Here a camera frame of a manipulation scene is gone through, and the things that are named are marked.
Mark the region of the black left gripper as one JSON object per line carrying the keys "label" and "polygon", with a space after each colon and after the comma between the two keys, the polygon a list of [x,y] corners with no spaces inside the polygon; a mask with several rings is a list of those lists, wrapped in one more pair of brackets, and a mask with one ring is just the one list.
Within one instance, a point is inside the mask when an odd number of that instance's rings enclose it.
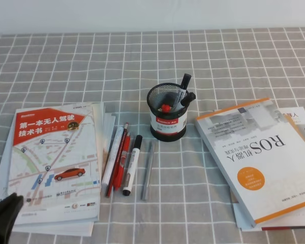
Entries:
{"label": "black left gripper", "polygon": [[9,242],[17,216],[23,207],[23,196],[16,193],[0,201],[0,244]]}

